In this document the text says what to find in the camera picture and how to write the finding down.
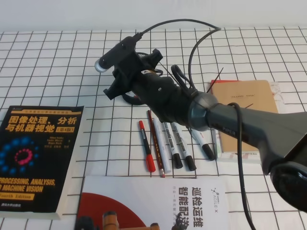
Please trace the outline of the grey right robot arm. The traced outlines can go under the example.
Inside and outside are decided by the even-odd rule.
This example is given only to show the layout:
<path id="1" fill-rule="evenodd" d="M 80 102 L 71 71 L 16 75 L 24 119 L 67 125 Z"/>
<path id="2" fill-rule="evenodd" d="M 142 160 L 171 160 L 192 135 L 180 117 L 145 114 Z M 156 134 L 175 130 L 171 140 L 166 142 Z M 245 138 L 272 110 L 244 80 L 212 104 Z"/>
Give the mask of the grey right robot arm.
<path id="1" fill-rule="evenodd" d="M 192 87 L 177 65 L 173 77 L 160 77 L 154 69 L 158 50 L 140 57 L 135 51 L 107 52 L 96 63 L 99 72 L 114 68 L 115 80 L 105 90 L 109 98 L 134 92 L 162 122 L 176 122 L 194 130 L 216 129 L 260 152 L 262 171 L 270 175 L 276 192 L 300 211 L 307 209 L 307 114 L 277 114 L 218 103 L 209 93 Z"/>

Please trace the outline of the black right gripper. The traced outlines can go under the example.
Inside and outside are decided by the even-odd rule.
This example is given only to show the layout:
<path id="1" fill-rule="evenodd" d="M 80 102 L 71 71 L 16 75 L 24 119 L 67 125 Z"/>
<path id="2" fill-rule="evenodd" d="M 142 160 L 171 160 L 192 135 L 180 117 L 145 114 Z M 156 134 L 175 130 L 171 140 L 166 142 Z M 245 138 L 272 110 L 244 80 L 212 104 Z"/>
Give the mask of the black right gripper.
<path id="1" fill-rule="evenodd" d="M 154 72 L 155 67 L 163 56 L 159 50 L 154 49 L 147 57 L 151 70 L 143 70 L 134 76 L 129 84 L 128 70 L 133 59 L 139 59 L 134 51 L 120 63 L 116 64 L 112 72 L 115 80 L 108 89 L 104 90 L 106 96 L 112 100 L 132 91 L 148 105 L 161 122 L 176 122 L 188 126 L 188 114 L 191 99 L 185 92 L 175 85 L 170 77 L 160 77 Z"/>

